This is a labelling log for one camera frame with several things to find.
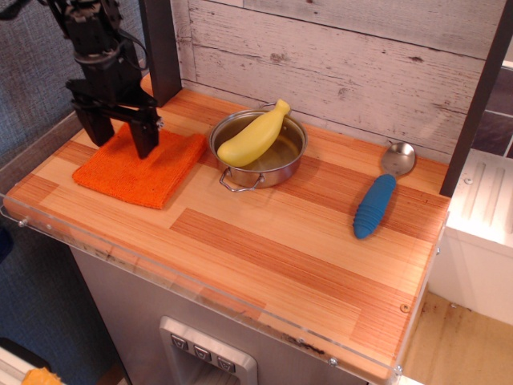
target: black metal pole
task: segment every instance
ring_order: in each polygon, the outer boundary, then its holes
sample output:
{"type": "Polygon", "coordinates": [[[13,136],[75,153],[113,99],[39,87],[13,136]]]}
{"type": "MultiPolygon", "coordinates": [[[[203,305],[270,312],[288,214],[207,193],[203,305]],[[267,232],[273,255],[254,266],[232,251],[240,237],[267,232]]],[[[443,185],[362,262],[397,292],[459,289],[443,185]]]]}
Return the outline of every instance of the black metal pole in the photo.
{"type": "Polygon", "coordinates": [[[453,156],[449,163],[449,169],[445,180],[443,181],[440,194],[446,197],[452,197],[459,176],[462,173],[463,166],[467,160],[468,153],[474,142],[475,134],[479,127],[479,122],[483,117],[484,110],[490,98],[491,91],[499,76],[500,68],[503,64],[507,48],[510,45],[513,35],[513,0],[507,0],[504,6],[503,15],[500,18],[495,32],[494,40],[488,52],[487,61],[484,64],[481,78],[474,93],[469,112],[463,123],[463,129],[459,135],[458,143],[454,149],[453,156]]]}
{"type": "Polygon", "coordinates": [[[139,0],[151,86],[158,106],[182,89],[178,50],[169,0],[139,0]]]}

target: whitewashed wood backdrop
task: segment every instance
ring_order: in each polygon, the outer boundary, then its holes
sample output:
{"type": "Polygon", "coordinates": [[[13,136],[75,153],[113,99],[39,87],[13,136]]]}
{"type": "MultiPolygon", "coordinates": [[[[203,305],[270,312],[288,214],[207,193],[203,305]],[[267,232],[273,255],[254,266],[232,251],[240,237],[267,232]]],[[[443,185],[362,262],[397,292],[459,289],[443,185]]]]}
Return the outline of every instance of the whitewashed wood backdrop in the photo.
{"type": "Polygon", "coordinates": [[[448,163],[505,0],[171,0],[184,87],[448,163]]]}

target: yellow banana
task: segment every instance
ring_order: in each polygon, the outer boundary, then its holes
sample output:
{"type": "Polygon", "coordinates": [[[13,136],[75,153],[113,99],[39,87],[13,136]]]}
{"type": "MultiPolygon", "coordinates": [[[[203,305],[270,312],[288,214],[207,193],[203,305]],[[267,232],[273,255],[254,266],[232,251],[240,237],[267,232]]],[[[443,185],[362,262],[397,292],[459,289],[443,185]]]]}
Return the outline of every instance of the yellow banana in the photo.
{"type": "Polygon", "coordinates": [[[217,156],[233,167],[244,167],[258,159],[274,143],[280,134],[283,118],[290,106],[279,99],[273,110],[257,117],[230,140],[222,143],[217,156]]]}

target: metal saucepan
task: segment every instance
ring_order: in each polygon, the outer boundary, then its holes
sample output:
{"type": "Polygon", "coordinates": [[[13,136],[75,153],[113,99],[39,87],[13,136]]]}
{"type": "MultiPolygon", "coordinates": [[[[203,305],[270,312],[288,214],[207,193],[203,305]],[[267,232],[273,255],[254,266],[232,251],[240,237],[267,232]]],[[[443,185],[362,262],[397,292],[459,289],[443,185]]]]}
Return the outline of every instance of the metal saucepan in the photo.
{"type": "Polygon", "coordinates": [[[301,156],[305,152],[308,136],[305,128],[294,118],[286,115],[276,141],[260,158],[244,167],[233,167],[217,156],[217,149],[226,140],[233,138],[258,116],[267,110],[240,111],[221,120],[210,133],[208,144],[217,158],[217,167],[223,173],[219,182],[235,193],[251,191],[279,184],[289,179],[299,167],[301,156]],[[231,180],[241,188],[233,188],[225,179],[231,180]]]}

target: orange towel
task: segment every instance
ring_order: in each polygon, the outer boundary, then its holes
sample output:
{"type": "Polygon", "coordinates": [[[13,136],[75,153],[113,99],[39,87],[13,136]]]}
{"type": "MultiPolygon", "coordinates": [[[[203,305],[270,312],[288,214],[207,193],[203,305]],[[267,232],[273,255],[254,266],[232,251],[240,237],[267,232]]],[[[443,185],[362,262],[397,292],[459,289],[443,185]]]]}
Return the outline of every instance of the orange towel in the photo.
{"type": "Polygon", "coordinates": [[[207,147],[203,135],[161,130],[160,144],[137,156],[128,124],[73,173],[76,183],[135,205],[161,209],[207,147]]]}

